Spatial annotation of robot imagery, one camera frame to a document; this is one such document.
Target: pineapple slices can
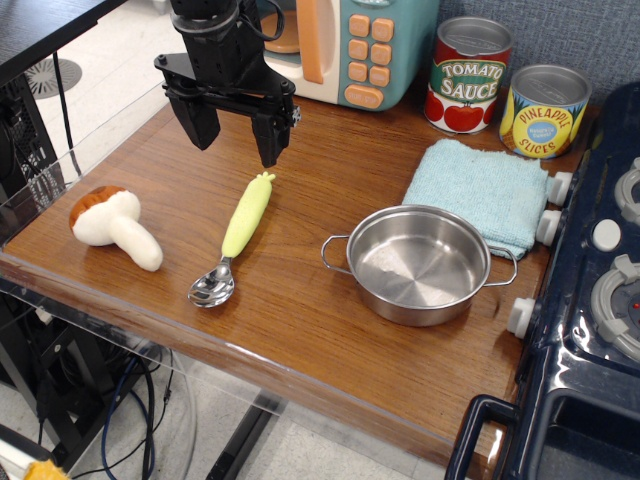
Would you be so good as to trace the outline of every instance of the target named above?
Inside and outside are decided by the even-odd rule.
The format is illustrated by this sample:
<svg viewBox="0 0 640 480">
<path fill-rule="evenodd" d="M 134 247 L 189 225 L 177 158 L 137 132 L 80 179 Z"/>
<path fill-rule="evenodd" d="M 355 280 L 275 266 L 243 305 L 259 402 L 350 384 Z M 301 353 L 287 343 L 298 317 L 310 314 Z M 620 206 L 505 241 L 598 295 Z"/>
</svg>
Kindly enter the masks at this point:
<svg viewBox="0 0 640 480">
<path fill-rule="evenodd" d="M 530 65 L 518 70 L 500 123 L 500 140 L 513 152 L 549 159 L 567 152 L 578 134 L 591 82 L 578 70 Z"/>
</svg>

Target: stove burner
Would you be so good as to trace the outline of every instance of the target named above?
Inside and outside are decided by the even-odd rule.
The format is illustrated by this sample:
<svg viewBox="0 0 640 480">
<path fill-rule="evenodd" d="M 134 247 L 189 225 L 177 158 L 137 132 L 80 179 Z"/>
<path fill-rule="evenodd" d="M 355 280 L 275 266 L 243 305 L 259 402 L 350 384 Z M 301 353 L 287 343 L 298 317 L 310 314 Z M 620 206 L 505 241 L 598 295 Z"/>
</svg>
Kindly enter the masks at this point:
<svg viewBox="0 0 640 480">
<path fill-rule="evenodd" d="M 640 263 L 616 257 L 611 270 L 598 279 L 591 309 L 598 333 L 625 355 L 640 361 Z"/>
<path fill-rule="evenodd" d="M 633 161 L 631 169 L 616 183 L 614 195 L 622 210 L 622 217 L 628 222 L 640 225 L 640 203 L 633 197 L 634 187 L 640 184 L 640 157 Z"/>
</svg>

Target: floor vent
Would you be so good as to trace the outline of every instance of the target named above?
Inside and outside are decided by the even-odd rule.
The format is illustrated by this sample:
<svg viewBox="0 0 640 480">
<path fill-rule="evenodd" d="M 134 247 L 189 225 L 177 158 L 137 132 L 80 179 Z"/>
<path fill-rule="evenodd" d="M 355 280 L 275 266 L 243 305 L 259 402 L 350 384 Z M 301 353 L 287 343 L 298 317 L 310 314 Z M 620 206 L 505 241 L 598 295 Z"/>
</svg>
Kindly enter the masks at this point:
<svg viewBox="0 0 640 480">
<path fill-rule="evenodd" d="M 71 60 L 60 59 L 59 64 L 62 87 L 66 92 L 80 81 L 82 69 L 80 65 Z M 29 81 L 29 88 L 36 100 L 58 95 L 58 82 L 52 59 L 46 58 L 36 63 L 25 74 Z"/>
</svg>

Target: mushroom cap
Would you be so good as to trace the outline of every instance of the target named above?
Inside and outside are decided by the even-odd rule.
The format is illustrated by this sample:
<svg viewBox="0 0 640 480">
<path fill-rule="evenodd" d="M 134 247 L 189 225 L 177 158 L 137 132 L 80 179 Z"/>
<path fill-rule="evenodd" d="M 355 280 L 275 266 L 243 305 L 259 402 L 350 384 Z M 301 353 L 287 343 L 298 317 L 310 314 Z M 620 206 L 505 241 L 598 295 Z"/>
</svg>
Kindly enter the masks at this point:
<svg viewBox="0 0 640 480">
<path fill-rule="evenodd" d="M 71 209 L 69 227 L 74 236 L 94 247 L 110 245 L 111 220 L 126 216 L 140 218 L 140 201 L 130 191 L 113 185 L 98 187 L 82 197 Z"/>
</svg>

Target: pineapple illustration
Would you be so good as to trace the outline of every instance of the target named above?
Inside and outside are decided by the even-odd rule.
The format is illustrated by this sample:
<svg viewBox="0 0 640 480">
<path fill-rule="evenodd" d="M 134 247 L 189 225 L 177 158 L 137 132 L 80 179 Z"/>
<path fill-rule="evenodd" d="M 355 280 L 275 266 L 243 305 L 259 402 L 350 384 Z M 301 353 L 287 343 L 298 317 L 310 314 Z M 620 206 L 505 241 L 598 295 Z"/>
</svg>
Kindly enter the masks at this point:
<svg viewBox="0 0 640 480">
<path fill-rule="evenodd" d="M 525 107 L 525 102 L 520 97 L 513 95 L 513 90 L 509 90 L 509 96 L 507 98 L 507 106 L 505 107 L 504 117 L 500 124 L 500 137 L 502 143 L 504 143 L 510 150 L 516 149 L 516 143 L 513 140 L 513 121 Z"/>
<path fill-rule="evenodd" d="M 560 148 L 556 151 L 556 156 L 562 155 L 569 149 L 569 146 L 573 142 L 573 139 L 576 138 L 576 135 L 578 134 L 578 128 L 580 127 L 580 122 L 582 122 L 582 117 L 586 109 L 586 105 L 578 105 L 569 110 L 571 118 L 573 119 L 571 134 L 569 134 L 564 143 L 560 145 Z"/>
</svg>

